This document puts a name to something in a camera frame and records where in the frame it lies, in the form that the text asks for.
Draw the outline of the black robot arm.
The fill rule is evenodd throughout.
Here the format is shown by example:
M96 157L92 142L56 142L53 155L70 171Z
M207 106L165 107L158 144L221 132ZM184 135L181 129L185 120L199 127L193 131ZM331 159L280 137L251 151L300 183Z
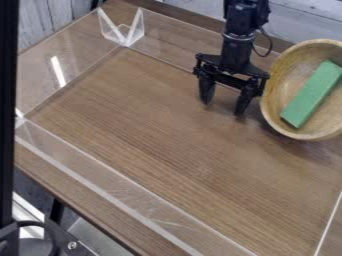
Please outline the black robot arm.
M240 91L233 115L240 116L255 97L263 95L269 74L251 63L251 52L267 57L272 47L260 54L253 46L256 31L272 42L263 25L271 13L268 0L223 0L225 19L219 55L197 53L192 74L199 79L199 98L204 105L212 101L217 83Z

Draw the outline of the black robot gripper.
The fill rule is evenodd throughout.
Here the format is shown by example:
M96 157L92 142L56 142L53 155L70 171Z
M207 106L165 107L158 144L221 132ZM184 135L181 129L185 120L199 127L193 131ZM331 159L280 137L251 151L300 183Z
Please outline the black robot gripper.
M259 69L252 63L247 63L240 69L224 67L220 63L220 55L209 55L197 53L195 55L196 64L192 74L199 79L199 98L204 105L212 101L215 94L215 83L219 82L228 87L241 89L248 81L237 78L237 75L244 75L256 80L256 96L263 95L265 81L269 79L269 74ZM244 88L236 100L233 115L240 116L253 98L253 91Z

